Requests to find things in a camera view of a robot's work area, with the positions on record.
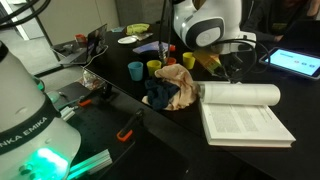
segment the paper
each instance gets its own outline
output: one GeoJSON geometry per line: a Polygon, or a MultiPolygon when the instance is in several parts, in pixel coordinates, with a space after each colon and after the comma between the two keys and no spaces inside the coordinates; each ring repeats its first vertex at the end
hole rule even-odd
{"type": "Polygon", "coordinates": [[[280,90],[273,84],[203,83],[202,101],[216,104],[276,105],[280,90]]]}
{"type": "Polygon", "coordinates": [[[267,105],[275,105],[280,91],[267,84],[197,82],[200,108],[210,145],[290,147],[295,138],[267,105]]]}

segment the black device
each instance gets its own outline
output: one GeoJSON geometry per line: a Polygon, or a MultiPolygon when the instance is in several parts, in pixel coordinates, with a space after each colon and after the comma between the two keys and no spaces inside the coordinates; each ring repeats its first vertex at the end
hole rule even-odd
{"type": "MultiPolygon", "coordinates": [[[[267,55],[259,62],[267,65],[267,55]]],[[[320,57],[293,50],[273,48],[270,51],[270,66],[312,80],[320,78],[320,57]]]]}

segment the laptop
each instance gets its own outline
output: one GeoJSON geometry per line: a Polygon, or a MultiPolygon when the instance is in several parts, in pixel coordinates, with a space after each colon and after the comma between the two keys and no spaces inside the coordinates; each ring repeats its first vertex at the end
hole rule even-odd
{"type": "Polygon", "coordinates": [[[286,31],[276,47],[297,52],[318,54],[320,52],[320,21],[299,20],[286,31]]]}
{"type": "Polygon", "coordinates": [[[77,43],[74,43],[74,41],[73,43],[71,43],[71,53],[66,54],[65,52],[61,53],[61,51],[57,52],[58,47],[63,51],[63,49],[65,49],[63,48],[63,46],[66,47],[66,43],[56,45],[52,47],[52,49],[65,57],[61,61],[59,61],[59,64],[87,64],[94,56],[101,53],[107,47],[106,34],[107,24],[104,24],[103,26],[95,29],[88,34],[86,48],[80,48],[77,43]]]}

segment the green light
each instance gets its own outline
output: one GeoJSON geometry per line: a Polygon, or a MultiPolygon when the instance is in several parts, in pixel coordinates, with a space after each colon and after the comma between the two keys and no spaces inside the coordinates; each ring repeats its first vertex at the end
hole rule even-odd
{"type": "Polygon", "coordinates": [[[66,169],[68,166],[68,162],[57,155],[56,153],[52,152],[47,148],[42,148],[38,150],[39,157],[46,158],[47,161],[52,162],[57,165],[57,167],[61,169],[66,169]]]}
{"type": "Polygon", "coordinates": [[[34,168],[34,179],[63,179],[68,170],[68,161],[48,148],[38,149],[30,160],[34,168]]]}

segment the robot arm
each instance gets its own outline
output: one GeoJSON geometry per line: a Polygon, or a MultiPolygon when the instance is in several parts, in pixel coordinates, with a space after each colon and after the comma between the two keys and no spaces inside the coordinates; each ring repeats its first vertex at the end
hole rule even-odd
{"type": "MultiPolygon", "coordinates": [[[[255,34],[241,32],[241,0],[207,0],[196,10],[192,0],[175,2],[174,30],[192,50],[228,39],[255,40],[255,34]]],[[[238,45],[226,45],[220,54],[239,51],[238,45]]]]}
{"type": "Polygon", "coordinates": [[[81,143],[0,41],[0,179],[65,179],[81,143]]]}

